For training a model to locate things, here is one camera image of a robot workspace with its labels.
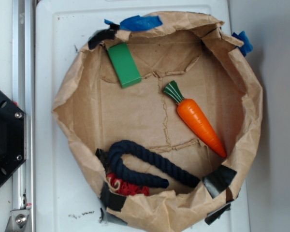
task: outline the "black tape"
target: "black tape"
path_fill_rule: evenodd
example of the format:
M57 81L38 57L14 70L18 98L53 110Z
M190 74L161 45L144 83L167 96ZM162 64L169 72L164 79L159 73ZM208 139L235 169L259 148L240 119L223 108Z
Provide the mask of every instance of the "black tape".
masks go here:
M96 156L99 158L100 162L102 163L105 172L108 171L109 163L107 161L108 153L103 151L102 149L97 149L96 150Z
M100 200L102 201L102 203L105 207L108 207L114 211L120 212L121 208L125 204L126 197L112 193L109 190L107 183L104 183L103 188L102 188L102 192L101 192Z
M227 189L236 174L237 171L220 165L215 171L203 177L202 181L212 198L215 198Z
M97 31L88 41L89 49L94 49L102 40L113 40L118 30L119 25L111 24L109 29Z
M216 221L220 216L225 212L231 210L231 203L227 203L225 206L219 208L218 210L208 214L207 218L205 218L205 222L207 225L212 224Z
M101 210L101 217L99 218L99 223L102 223L103 221L107 221L107 222L111 222L111 223L115 223L115 224L123 225L123 226L128 225L125 221L114 216L113 214L108 213L105 207L101 208L100 210Z

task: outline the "toy carrot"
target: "toy carrot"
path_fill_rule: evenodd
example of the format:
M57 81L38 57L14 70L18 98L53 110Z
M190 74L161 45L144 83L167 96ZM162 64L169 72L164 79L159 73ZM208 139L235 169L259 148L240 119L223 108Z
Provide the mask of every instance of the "toy carrot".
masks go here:
M226 158L227 154L218 136L197 103L192 99L185 99L175 81L167 84L163 92L176 101L177 112L190 129L213 151Z

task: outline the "green foam block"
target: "green foam block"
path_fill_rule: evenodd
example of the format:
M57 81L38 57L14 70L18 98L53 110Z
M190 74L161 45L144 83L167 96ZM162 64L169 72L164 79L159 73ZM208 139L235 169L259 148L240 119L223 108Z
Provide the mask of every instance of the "green foam block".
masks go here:
M123 88L141 82L141 75L126 43L110 47L108 55Z

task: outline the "blue tape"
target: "blue tape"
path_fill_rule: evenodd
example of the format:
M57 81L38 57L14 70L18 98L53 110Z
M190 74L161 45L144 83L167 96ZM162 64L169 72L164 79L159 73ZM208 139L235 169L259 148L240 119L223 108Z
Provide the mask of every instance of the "blue tape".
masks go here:
M114 24L112 21L107 19L104 22L108 25ZM145 31L156 28L162 25L162 21L159 16L133 16L130 18L124 19L120 23L121 30L129 30L129 31Z
M105 19L105 20L104 20L104 23L105 23L105 24L107 24L107 25L114 24L112 21L110 21L110 20L107 20L107 19Z
M239 49L240 49L240 51L241 51L241 53L243 54L244 57L249 52L251 52L253 50L253 46L249 42L249 39L246 36L246 33L244 31L242 31L239 35L237 35L235 32L233 32L232 36L244 42L244 45L239 47Z

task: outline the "paper bag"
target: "paper bag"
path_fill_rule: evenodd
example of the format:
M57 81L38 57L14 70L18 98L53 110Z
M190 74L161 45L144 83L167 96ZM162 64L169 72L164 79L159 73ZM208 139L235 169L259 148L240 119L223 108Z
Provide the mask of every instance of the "paper bag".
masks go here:
M221 31L223 22L187 12L151 15L159 15L163 25L141 32L115 30L114 39L83 46L54 100L53 117L108 213L145 231L179 232L237 198L258 148L262 88L237 48L243 43ZM107 54L109 47L123 42L142 76L140 83L125 89ZM176 104L162 91L172 80L185 98L201 107L225 147L226 159L180 119ZM196 188L186 187L126 154L123 160L128 168L166 178L170 185L151 188L150 196L137 194L122 200L113 193L95 152L98 148L108 151L123 139L161 154L200 179L220 167L236 175L213 196L204 179Z

